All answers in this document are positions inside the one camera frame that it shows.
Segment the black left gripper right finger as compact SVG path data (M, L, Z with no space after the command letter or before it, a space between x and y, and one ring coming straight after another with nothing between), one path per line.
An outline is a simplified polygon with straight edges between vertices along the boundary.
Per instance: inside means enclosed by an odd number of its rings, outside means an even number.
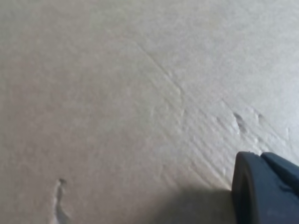
M297 201L299 199L299 167L266 152L261 154L260 199L263 201Z

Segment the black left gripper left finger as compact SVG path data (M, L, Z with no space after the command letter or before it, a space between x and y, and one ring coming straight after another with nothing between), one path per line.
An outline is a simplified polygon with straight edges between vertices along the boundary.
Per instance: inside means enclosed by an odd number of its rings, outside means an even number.
M261 155L238 152L231 195L238 224L297 224L299 200L263 201L260 199Z

